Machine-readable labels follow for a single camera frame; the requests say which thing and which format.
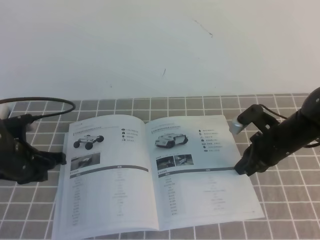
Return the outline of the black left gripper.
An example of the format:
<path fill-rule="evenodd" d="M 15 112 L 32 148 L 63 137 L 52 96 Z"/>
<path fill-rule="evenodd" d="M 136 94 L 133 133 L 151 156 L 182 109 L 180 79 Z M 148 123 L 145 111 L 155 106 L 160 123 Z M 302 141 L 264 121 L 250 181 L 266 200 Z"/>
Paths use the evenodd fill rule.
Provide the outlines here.
<path fill-rule="evenodd" d="M 48 171 L 57 165 L 65 165 L 63 152 L 39 151 L 34 154 L 27 143 L 27 126 L 33 123 L 30 114 L 0 121 L 0 179 L 25 185 L 48 180 Z"/>

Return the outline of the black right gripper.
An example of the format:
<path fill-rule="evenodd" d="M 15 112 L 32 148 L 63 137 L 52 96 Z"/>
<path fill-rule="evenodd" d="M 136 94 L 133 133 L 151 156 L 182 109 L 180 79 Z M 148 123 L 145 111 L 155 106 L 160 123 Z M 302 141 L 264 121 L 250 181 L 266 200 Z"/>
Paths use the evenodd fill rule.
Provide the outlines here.
<path fill-rule="evenodd" d="M 250 137 L 251 145 L 234 166 L 239 175 L 248 177 L 265 172 L 298 150 L 298 113 L 279 122 L 264 112 L 264 105 L 259 105 L 262 116 L 253 122 L 258 132 Z"/>

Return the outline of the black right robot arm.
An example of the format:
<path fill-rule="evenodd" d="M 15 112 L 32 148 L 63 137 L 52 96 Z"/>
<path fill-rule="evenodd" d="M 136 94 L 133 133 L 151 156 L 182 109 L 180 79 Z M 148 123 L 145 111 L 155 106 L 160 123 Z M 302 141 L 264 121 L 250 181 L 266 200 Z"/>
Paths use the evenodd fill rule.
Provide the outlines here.
<path fill-rule="evenodd" d="M 240 175 L 263 173 L 302 148 L 319 146 L 320 90 L 311 92 L 302 107 L 283 122 L 263 104 L 253 104 L 232 121 L 234 135 L 254 124 L 258 132 L 250 137 L 251 145 L 243 152 L 234 169 Z"/>

